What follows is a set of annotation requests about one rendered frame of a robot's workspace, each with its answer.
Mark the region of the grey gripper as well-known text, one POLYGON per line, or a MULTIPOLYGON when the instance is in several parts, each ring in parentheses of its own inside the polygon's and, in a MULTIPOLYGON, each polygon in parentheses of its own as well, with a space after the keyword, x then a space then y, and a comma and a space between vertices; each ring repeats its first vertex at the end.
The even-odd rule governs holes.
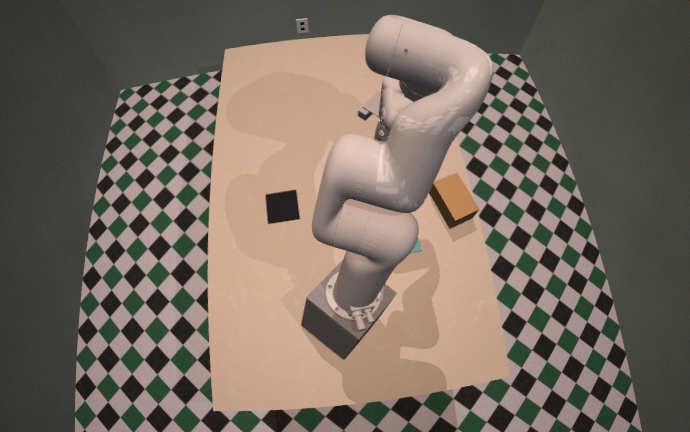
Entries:
POLYGON ((388 131, 384 125, 381 125, 380 121, 381 121, 381 119, 379 117, 374 139, 380 140, 380 141, 386 141, 390 131, 388 131))

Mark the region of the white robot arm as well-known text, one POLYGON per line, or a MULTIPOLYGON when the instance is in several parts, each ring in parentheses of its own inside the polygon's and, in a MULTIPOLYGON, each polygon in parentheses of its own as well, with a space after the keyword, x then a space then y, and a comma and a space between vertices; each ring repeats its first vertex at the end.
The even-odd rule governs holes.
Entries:
POLYGON ((358 332, 367 329, 367 317, 375 322, 381 289, 418 238, 411 212, 424 203, 449 147, 479 110, 493 77, 492 60, 481 48, 398 15, 376 22, 365 59, 385 77, 381 92, 358 117, 374 114, 390 132, 386 141, 358 134, 336 140, 312 219, 319 242, 346 250, 325 296, 337 316, 356 321, 358 332))

